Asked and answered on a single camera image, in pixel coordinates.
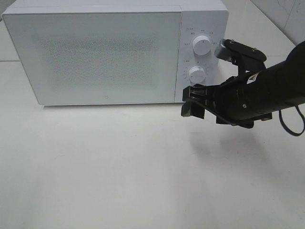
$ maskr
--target white knob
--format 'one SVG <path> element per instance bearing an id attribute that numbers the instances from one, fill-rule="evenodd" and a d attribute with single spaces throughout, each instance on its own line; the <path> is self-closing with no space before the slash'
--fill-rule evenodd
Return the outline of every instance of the white knob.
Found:
<path id="1" fill-rule="evenodd" d="M 205 71 L 202 67 L 195 66 L 189 70 L 189 81 L 196 84 L 205 80 Z"/>
<path id="2" fill-rule="evenodd" d="M 200 35 L 193 40 L 193 50 L 199 56 L 206 55 L 211 50 L 210 38 Z"/>

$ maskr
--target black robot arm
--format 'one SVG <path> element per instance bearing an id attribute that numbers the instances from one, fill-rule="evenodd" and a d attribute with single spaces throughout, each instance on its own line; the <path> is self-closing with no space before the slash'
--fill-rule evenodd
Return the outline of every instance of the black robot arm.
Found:
<path id="1" fill-rule="evenodd" d="M 274 111 L 305 103 L 305 42 L 296 46 L 285 61 L 268 69 L 261 51 L 233 40 L 221 40 L 215 55 L 237 65 L 238 75 L 220 85 L 185 88 L 182 116 L 203 119 L 208 110 L 218 124 L 252 128 L 255 120 L 272 119 Z"/>

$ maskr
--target timer knob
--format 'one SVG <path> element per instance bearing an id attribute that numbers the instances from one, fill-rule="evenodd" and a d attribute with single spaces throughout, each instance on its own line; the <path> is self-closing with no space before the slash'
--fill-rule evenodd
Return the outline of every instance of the timer knob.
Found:
<path id="1" fill-rule="evenodd" d="M 205 80 L 205 71 L 202 67 L 195 66 L 189 70 L 189 81 L 196 84 Z"/>
<path id="2" fill-rule="evenodd" d="M 195 37 L 193 40 L 193 50 L 199 56 L 206 55 L 211 50 L 212 44 L 210 38 L 204 35 Z"/>

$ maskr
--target white table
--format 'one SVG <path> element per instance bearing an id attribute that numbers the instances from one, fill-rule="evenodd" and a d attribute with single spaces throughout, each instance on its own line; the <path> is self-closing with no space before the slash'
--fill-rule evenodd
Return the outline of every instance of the white table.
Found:
<path id="1" fill-rule="evenodd" d="M 293 44 L 250 1 L 225 3 L 226 38 L 285 59 Z M 248 130 L 179 104 L 42 107 L 0 28 L 1 229 L 304 228 L 304 136 L 277 114 Z M 220 61 L 217 80 L 236 72 Z"/>

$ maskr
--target microwave window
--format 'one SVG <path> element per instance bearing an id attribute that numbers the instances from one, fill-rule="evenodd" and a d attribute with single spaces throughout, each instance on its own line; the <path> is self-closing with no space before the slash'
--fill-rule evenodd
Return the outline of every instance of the microwave window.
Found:
<path id="1" fill-rule="evenodd" d="M 46 105 L 174 102 L 180 20 L 180 12 L 6 16 Z"/>

